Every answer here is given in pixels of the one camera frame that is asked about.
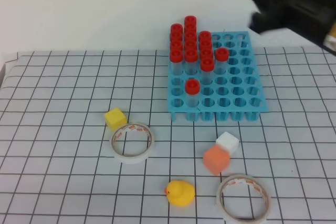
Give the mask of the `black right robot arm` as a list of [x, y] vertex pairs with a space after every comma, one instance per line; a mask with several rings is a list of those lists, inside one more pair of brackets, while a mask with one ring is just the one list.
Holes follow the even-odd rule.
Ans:
[[262, 34], [288, 28], [335, 54], [335, 0], [252, 0], [258, 8], [249, 28]]

